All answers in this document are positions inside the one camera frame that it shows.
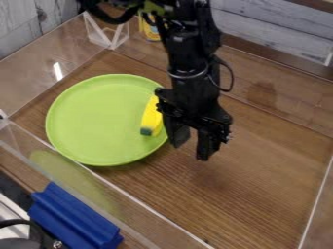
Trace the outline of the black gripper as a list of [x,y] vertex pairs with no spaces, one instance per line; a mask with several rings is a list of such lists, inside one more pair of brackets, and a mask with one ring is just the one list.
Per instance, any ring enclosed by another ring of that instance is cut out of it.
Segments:
[[213,76],[172,79],[172,89],[157,88],[158,111],[164,115],[170,144],[180,148],[198,131],[197,159],[208,161],[229,142],[233,118],[218,104],[220,85]]

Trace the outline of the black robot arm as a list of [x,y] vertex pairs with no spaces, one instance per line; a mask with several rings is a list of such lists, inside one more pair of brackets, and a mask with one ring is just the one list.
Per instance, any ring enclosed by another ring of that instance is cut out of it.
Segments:
[[83,11],[119,25],[134,16],[157,27],[166,49],[172,87],[155,89],[169,141],[181,147],[198,134],[197,159],[208,160],[229,141],[233,118],[218,103],[225,89],[218,58],[221,31],[210,0],[77,0]]

